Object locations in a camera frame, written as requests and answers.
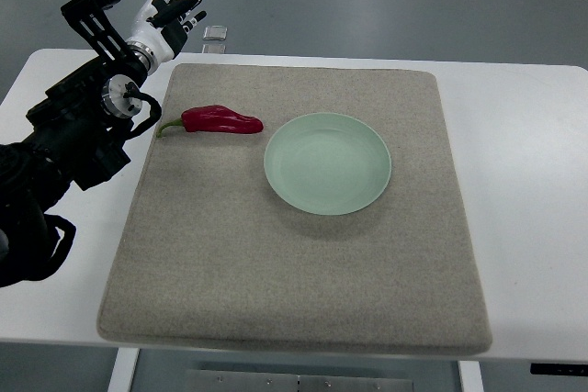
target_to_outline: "beige felt mat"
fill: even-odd
[[[430,73],[185,64],[162,121],[222,104],[262,133],[154,139],[98,331],[117,342],[243,350],[468,354],[491,334]],[[386,142],[384,194],[323,217],[264,174],[271,135],[304,114],[358,118]]]

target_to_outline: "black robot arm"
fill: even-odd
[[[29,110],[28,137],[0,145],[0,286],[42,280],[61,266],[75,226],[45,212],[72,181],[86,190],[130,162],[125,141],[161,116],[158,102],[140,87],[179,53],[205,15],[190,17],[201,0],[148,0],[125,41],[104,13],[118,1],[72,0],[62,7],[97,57],[48,89],[47,98]],[[150,116],[133,128],[144,101]]]

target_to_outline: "light green plate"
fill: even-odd
[[[267,180],[292,206],[317,215],[344,215],[382,194],[392,171],[384,140],[341,114],[294,118],[274,134],[264,158]]]

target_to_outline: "red pepper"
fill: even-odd
[[[181,118],[163,124],[157,130],[157,138],[161,138],[162,130],[169,126],[183,126],[186,132],[257,133],[264,129],[259,119],[246,117],[221,105],[185,110]]]

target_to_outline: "gray floor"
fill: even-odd
[[[0,100],[33,51],[87,48],[60,15],[59,8],[67,1],[0,0]],[[108,11],[124,38],[129,36],[130,22],[143,1],[122,0]],[[206,25],[228,27],[230,53],[588,68],[586,0],[206,0],[203,7],[209,13]],[[185,50],[200,52],[201,45],[201,30],[197,30]],[[104,350],[79,349],[85,352],[84,357],[75,351],[78,349],[0,345],[0,390],[32,390],[29,380],[36,382],[32,387],[36,390],[73,390],[55,388],[51,382],[59,384],[76,375],[88,379],[97,371],[104,374],[108,370],[107,363],[98,361],[103,360]],[[87,372],[82,368],[74,373],[71,363],[64,361],[70,355],[84,360]],[[59,368],[39,371],[46,373],[39,377],[28,371],[33,365],[46,366],[47,361]],[[486,386],[492,391],[542,390],[536,384],[549,390],[576,390],[567,379],[530,378],[528,364],[482,367]],[[102,381],[97,380],[96,385],[103,385]],[[9,385],[20,389],[9,389]],[[85,386],[79,390],[98,389]]]

